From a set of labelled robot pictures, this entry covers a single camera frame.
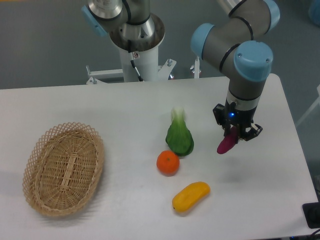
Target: yellow fruit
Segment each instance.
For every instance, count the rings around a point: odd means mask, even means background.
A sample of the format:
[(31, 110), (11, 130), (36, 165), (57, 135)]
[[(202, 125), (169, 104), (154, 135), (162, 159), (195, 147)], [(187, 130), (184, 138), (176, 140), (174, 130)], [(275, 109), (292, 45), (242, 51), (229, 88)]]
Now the yellow fruit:
[(173, 209), (183, 213), (208, 193), (210, 193), (210, 186), (207, 183), (203, 181), (191, 183), (172, 199)]

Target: wicker basket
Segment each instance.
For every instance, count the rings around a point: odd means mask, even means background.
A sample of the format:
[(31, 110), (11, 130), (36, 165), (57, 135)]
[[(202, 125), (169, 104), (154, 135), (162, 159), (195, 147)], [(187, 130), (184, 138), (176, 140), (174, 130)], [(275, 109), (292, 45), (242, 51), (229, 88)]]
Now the wicker basket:
[(26, 201), (43, 215), (73, 214), (93, 196), (103, 165), (103, 141), (94, 128), (75, 122), (55, 126), (39, 139), (26, 165)]

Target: metal bracket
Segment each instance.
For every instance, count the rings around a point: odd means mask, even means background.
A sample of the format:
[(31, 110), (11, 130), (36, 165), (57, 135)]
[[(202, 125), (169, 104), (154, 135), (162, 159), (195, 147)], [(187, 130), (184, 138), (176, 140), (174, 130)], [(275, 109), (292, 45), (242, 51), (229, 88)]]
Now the metal bracket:
[(320, 85), (316, 88), (319, 97), (311, 104), (311, 106), (305, 111), (305, 113), (295, 123), (295, 127), (299, 127), (300, 124), (308, 117), (308, 115), (319, 105), (320, 106)]
[[(138, 59), (139, 53), (133, 52), (132, 56), (134, 59)], [(173, 79), (174, 76), (172, 74), (173, 68), (176, 66), (177, 61), (168, 59), (166, 63), (163, 66), (158, 66), (158, 79), (160, 81)], [(89, 66), (85, 66), (87, 75), (89, 77), (89, 80), (86, 82), (86, 84), (98, 84), (98, 83), (105, 83), (103, 81), (100, 81), (98, 79), (114, 79), (114, 78), (123, 78), (124, 72), (122, 69), (113, 69), (113, 70), (103, 70), (103, 71), (90, 71)]]
[(158, 71), (158, 80), (159, 81), (167, 81), (169, 78), (173, 78), (172, 70), (176, 66), (177, 61), (169, 58), (166, 63), (160, 68)]

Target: toy vegetable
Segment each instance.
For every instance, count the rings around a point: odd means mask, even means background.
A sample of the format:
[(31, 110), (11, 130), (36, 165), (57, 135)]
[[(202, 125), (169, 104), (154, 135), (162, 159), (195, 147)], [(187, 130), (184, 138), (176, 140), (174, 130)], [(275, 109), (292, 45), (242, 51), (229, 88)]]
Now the toy vegetable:
[(185, 110), (174, 107), (171, 111), (171, 126), (165, 141), (169, 148), (178, 156), (189, 155), (194, 149), (194, 140), (185, 122)]

